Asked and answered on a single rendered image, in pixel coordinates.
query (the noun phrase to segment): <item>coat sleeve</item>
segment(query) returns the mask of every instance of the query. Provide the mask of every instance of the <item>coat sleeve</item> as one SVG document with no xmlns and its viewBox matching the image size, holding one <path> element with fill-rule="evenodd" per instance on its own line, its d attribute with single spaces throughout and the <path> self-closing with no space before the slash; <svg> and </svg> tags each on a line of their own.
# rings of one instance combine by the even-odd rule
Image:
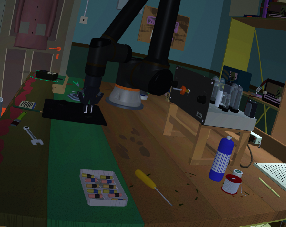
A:
<svg viewBox="0 0 286 227">
<path fill-rule="evenodd" d="M 52 33 L 52 29 L 54 26 L 55 18 L 56 18 L 56 13 L 57 13 L 57 8 L 58 8 L 58 2 L 59 0 L 53 0 L 53 5 L 51 9 L 51 14 L 50 14 L 50 19 L 46 25 L 46 34 L 45 36 L 50 37 Z"/>
<path fill-rule="evenodd" d="M 20 19 L 21 19 L 21 14 L 22 14 L 24 3 L 25 3 L 25 0 L 19 0 L 18 7 L 17 7 L 17 13 L 16 13 L 16 19 L 15 19 L 15 27 L 14 27 L 15 33 L 19 32 Z"/>
</svg>

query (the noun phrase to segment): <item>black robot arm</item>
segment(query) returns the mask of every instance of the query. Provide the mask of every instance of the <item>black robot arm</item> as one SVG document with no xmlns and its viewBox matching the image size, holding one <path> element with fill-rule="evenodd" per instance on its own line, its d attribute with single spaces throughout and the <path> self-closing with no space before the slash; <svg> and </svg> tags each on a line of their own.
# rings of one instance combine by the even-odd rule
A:
<svg viewBox="0 0 286 227">
<path fill-rule="evenodd" d="M 116 80 L 120 87 L 154 95 L 163 95 L 171 86 L 177 87 L 169 70 L 168 55 L 180 0 L 160 0 L 148 55 L 144 59 L 132 58 L 131 47 L 117 43 L 146 2 L 128 1 L 104 34 L 91 40 L 85 67 L 85 97 L 78 92 L 85 113 L 91 113 L 93 105 L 100 100 L 99 88 L 107 61 L 120 63 Z"/>
</svg>

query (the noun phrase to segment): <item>pink coat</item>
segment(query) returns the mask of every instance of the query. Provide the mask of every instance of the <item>pink coat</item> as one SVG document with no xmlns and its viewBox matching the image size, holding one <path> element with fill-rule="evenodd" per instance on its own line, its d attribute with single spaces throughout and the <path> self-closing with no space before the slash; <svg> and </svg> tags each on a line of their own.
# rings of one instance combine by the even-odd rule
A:
<svg viewBox="0 0 286 227">
<path fill-rule="evenodd" d="M 14 32 L 14 46 L 46 50 L 59 0 L 19 0 Z"/>
</svg>

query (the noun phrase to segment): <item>dark stain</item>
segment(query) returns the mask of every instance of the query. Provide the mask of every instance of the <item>dark stain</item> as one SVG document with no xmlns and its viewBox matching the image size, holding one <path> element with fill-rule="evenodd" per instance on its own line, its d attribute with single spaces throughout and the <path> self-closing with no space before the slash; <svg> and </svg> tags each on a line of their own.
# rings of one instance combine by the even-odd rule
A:
<svg viewBox="0 0 286 227">
<path fill-rule="evenodd" d="M 135 128 L 133 128 L 131 133 L 134 134 L 134 135 L 140 136 L 140 133 Z"/>
<path fill-rule="evenodd" d="M 119 137 L 121 138 L 121 139 L 126 139 L 126 137 L 125 136 L 123 136 L 123 135 L 119 135 Z"/>
<path fill-rule="evenodd" d="M 141 153 L 141 155 L 146 156 L 146 157 L 150 157 L 150 153 L 149 150 L 147 150 L 145 147 L 140 147 L 139 151 Z"/>
<path fill-rule="evenodd" d="M 103 129 L 107 132 L 107 133 L 110 133 L 110 129 L 106 126 L 103 127 Z"/>
<path fill-rule="evenodd" d="M 118 152 L 118 154 L 125 159 L 130 159 L 128 153 L 128 150 L 123 147 L 121 144 L 119 144 L 119 146 L 116 146 L 116 151 Z"/>
</svg>

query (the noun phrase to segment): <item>tray of resistors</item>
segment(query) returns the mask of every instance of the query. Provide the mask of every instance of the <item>tray of resistors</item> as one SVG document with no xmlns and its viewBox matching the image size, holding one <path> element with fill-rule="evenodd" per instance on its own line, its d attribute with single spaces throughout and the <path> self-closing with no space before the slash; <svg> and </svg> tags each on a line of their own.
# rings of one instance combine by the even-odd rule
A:
<svg viewBox="0 0 286 227">
<path fill-rule="evenodd" d="M 90 206 L 125 207 L 128 198 L 113 171 L 81 169 L 80 180 Z"/>
</svg>

